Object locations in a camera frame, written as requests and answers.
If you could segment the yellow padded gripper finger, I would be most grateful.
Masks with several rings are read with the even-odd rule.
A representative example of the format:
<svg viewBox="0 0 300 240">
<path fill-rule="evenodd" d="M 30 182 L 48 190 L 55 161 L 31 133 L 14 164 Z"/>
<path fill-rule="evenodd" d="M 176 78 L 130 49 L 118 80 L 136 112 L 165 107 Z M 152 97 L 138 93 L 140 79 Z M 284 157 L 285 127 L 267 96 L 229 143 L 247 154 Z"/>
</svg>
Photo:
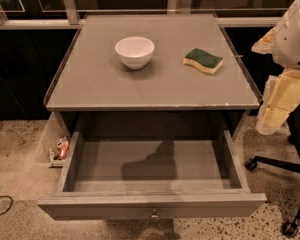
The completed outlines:
<svg viewBox="0 0 300 240">
<path fill-rule="evenodd" d="M 300 104 L 300 70 L 286 69 L 279 76 L 270 75 L 257 115 L 256 130 L 271 135 L 279 130 Z"/>
</svg>

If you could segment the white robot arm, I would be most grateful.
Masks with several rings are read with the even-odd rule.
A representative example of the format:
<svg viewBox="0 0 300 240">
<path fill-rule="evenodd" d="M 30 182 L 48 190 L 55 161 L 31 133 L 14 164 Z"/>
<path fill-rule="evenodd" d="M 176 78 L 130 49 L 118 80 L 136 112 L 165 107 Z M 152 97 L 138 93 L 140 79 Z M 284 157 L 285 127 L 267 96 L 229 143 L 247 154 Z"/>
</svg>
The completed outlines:
<svg viewBox="0 0 300 240">
<path fill-rule="evenodd" d="M 271 135 L 281 128 L 300 105 L 300 0 L 295 0 L 275 27 L 251 48 L 255 53 L 271 54 L 284 70 L 266 82 L 256 130 Z"/>
</svg>

